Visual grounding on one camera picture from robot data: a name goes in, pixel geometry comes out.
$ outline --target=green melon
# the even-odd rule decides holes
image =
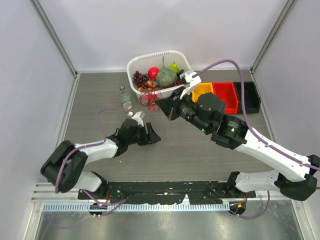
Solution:
[[[163,67],[155,79],[160,87],[166,88],[177,81],[177,74],[171,68]]]

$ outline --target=plastic basket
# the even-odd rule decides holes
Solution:
[[[225,113],[236,114],[238,112],[238,97],[233,82],[213,82],[214,94],[225,102]]]
[[[138,91],[137,86],[133,83],[132,78],[134,76],[134,73],[136,71],[139,71],[142,74],[146,74],[148,73],[148,70],[152,67],[157,67],[161,69],[163,66],[163,57],[164,66],[166,68],[170,67],[173,64],[173,62],[175,62],[179,69],[183,69],[184,71],[191,70],[185,55],[176,50],[159,51],[142,56],[137,56],[131,59],[126,66],[126,72],[128,74],[130,87],[132,91],[134,91],[136,97],[138,98],[138,101],[142,104],[146,105],[146,103],[142,101],[142,95],[145,93]],[[175,89],[178,89],[179,87],[181,86],[174,86],[158,90],[153,93],[159,96],[160,98],[167,98]]]
[[[196,103],[198,98],[202,94],[213,93],[214,94],[214,87],[211,82],[199,83],[199,85],[193,90],[192,92],[192,101]]]
[[[234,88],[239,100],[238,114],[242,114],[242,102],[241,102],[241,83],[233,82]],[[247,114],[256,114],[260,111],[261,99],[259,97],[256,85],[253,81],[244,82],[244,103],[245,112]]]

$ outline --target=work table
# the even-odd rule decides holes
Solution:
[[[251,81],[248,70],[242,73],[245,81]],[[239,77],[234,70],[215,70],[205,72],[201,80],[234,82],[239,81]],[[65,139],[77,144],[102,140],[97,113],[105,108],[121,108],[120,85],[130,89],[125,72],[81,74]],[[162,140],[147,146],[130,145],[121,156],[86,165],[86,171],[95,171],[107,181],[201,181],[226,180],[233,171],[252,173],[271,169],[249,155],[216,145],[210,135],[203,134],[182,118],[169,121],[158,110],[148,111],[133,91],[131,99],[130,111],[143,111],[143,121],[150,122]],[[125,113],[113,110],[101,114],[108,135],[112,135],[126,118]],[[248,118],[254,128],[269,137],[261,111]]]

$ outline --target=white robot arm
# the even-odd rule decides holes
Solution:
[[[272,171],[258,173],[232,172],[223,185],[222,192],[227,191],[228,194],[220,197],[237,198],[251,191],[280,191],[291,199],[306,200],[317,187],[317,179],[313,177],[316,171],[306,165],[318,168],[320,158],[296,154],[267,139],[254,128],[249,130],[246,122],[234,115],[225,114],[225,103],[212,93],[201,95],[197,103],[192,102],[190,93],[201,82],[200,77],[195,75],[195,72],[184,73],[184,86],[176,89],[170,97],[156,100],[155,103],[167,118],[173,121],[182,117],[206,135],[211,134],[211,140],[217,145],[248,154],[274,168]],[[117,157],[126,152],[131,144],[148,145],[160,141],[161,138],[151,124],[143,123],[143,116],[141,111],[137,112],[126,119],[115,134],[100,142],[73,144],[63,141],[42,166],[41,173],[49,182],[58,185],[62,193],[78,188],[89,191],[97,198],[103,197],[108,188],[107,181],[95,172],[83,171],[83,168],[85,164],[99,159]]]

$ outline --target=clear plastic bottle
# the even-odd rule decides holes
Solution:
[[[120,86],[120,102],[123,109],[130,109],[132,108],[132,102],[131,102],[131,94],[128,89],[125,88],[125,86]]]

